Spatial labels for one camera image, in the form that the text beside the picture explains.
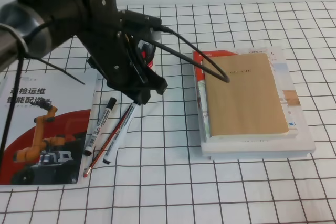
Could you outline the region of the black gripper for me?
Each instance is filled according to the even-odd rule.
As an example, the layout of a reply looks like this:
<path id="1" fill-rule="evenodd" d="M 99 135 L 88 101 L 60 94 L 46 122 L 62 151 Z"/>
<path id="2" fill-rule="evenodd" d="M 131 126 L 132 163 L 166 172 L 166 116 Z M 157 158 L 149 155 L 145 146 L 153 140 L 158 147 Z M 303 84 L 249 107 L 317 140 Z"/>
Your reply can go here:
<path id="1" fill-rule="evenodd" d="M 85 0 L 85 7 L 87 23 L 78 37 L 91 55 L 89 64 L 103 75 L 108 87 L 139 105 L 149 101 L 152 90 L 163 94 L 167 82 L 136 53 L 137 41 L 157 40 L 162 21 L 118 10 L 116 0 Z"/>

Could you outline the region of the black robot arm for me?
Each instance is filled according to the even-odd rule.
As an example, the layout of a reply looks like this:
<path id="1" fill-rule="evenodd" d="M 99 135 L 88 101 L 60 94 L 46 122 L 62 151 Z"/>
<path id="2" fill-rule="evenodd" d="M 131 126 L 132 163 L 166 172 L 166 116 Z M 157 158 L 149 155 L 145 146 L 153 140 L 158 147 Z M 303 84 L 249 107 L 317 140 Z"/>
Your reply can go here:
<path id="1" fill-rule="evenodd" d="M 35 59 L 77 37 L 107 85 L 146 104 L 167 82 L 151 68 L 161 19 L 118 10 L 116 0 L 14 0 L 1 7 L 1 68 L 21 51 Z"/>

